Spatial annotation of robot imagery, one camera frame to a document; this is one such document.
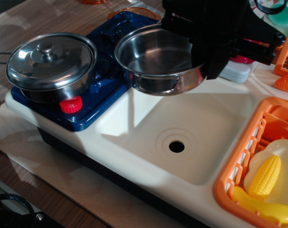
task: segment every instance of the orange dish rack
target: orange dish rack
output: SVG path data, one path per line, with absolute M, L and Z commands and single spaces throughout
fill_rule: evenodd
M 221 207 L 259 228 L 278 228 L 278 225 L 242 208 L 231 196 L 234 186 L 243 187 L 251 158 L 278 139 L 288 139 L 288 101 L 269 97 L 260 103 L 214 185 L 214 196 Z

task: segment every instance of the sink basin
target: sink basin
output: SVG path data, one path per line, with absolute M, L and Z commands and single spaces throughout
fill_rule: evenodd
M 159 97 L 131 89 L 97 121 L 98 131 L 173 175 L 203 185 L 251 115 L 252 106 L 247 93 L 193 90 Z

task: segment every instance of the toy stove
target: toy stove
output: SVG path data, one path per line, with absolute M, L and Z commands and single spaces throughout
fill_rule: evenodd
M 86 129 L 129 88 L 124 83 L 123 70 L 115 60 L 115 45 L 127 33 L 156 22 L 139 14 L 121 12 L 86 36 L 95 44 L 98 59 L 92 85 L 80 94 L 83 101 L 80 111 L 66 114 L 57 103 L 33 102 L 16 87 L 11 90 L 14 100 L 70 131 Z

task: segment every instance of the stainless steel pan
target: stainless steel pan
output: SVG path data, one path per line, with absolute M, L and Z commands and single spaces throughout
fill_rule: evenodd
M 123 37 L 115 57 L 133 88 L 152 95 L 175 95 L 203 81 L 201 66 L 192 67 L 191 49 L 188 38 L 154 24 Z

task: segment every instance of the drain hole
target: drain hole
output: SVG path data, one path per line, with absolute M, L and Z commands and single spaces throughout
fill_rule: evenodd
M 180 153 L 184 150 L 184 144 L 180 141 L 174 141 L 169 144 L 169 149 L 174 153 Z

